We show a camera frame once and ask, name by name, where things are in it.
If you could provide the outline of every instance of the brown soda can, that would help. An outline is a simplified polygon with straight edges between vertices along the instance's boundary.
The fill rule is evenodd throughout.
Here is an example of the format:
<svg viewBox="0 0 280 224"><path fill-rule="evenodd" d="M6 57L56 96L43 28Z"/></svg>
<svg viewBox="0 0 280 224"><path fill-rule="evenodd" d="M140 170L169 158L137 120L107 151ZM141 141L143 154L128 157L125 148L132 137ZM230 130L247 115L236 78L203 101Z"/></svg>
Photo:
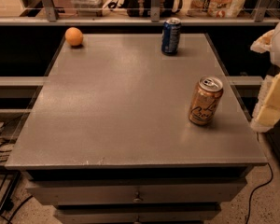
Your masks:
<svg viewBox="0 0 280 224"><path fill-rule="evenodd" d="M189 108L189 120L198 125L210 123L223 94L223 83L217 77L202 77L197 82Z"/></svg>

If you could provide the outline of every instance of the orange ball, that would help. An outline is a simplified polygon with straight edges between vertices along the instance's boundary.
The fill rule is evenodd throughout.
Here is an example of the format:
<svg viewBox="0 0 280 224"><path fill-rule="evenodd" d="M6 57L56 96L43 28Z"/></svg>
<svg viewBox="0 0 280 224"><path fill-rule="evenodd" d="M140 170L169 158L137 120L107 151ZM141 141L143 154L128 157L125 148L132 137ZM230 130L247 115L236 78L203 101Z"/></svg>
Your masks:
<svg viewBox="0 0 280 224"><path fill-rule="evenodd" d="M65 40L71 46L79 46L83 42L83 34L78 28L70 27L65 32Z"/></svg>

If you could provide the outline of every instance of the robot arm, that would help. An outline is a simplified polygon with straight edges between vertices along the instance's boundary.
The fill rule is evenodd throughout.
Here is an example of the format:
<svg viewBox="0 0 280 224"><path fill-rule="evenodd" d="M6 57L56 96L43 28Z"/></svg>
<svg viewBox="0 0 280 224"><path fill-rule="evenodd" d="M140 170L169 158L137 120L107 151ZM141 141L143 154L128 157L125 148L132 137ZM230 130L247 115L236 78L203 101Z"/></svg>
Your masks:
<svg viewBox="0 0 280 224"><path fill-rule="evenodd" d="M261 53L269 51L271 63L280 67L280 22L254 42L251 49ZM252 117L251 128L260 133L269 131L280 120L280 74L264 79Z"/></svg>

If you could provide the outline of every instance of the drawer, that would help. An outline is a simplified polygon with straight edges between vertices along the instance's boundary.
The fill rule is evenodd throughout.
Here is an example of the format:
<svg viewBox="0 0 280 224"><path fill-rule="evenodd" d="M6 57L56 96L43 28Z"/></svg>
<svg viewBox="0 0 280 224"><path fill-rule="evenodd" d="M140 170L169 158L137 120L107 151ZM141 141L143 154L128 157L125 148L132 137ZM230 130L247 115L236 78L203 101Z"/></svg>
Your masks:
<svg viewBox="0 0 280 224"><path fill-rule="evenodd" d="M212 219L220 208L216 204L88 206L56 210L63 224L86 223L195 223Z"/></svg>
<svg viewBox="0 0 280 224"><path fill-rule="evenodd" d="M125 203L220 203L244 186L230 180L102 180L30 182L27 190L44 205Z"/></svg>

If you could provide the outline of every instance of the speckled floor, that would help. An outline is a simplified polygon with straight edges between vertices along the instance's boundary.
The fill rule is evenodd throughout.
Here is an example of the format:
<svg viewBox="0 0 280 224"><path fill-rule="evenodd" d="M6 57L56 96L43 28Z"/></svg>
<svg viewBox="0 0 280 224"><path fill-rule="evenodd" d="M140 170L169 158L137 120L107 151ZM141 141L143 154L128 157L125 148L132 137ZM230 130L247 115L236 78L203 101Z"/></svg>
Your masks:
<svg viewBox="0 0 280 224"><path fill-rule="evenodd" d="M273 181L258 189L252 199L251 216L249 224L280 224L280 164L274 156L270 145L262 135L259 136L260 144L273 169ZM252 190L260 184L265 183L271 177L269 166L254 168L247 176L247 185L242 191L228 203L222 203L222 211L212 220L205 221L204 224L244 224L248 213L249 196ZM3 213L9 218L16 207L28 196L25 190L25 180L23 177L12 196L14 207L11 211ZM60 224L53 217L54 208L42 206L36 199L29 200L14 216L13 224ZM7 223L0 217L0 224Z"/></svg>

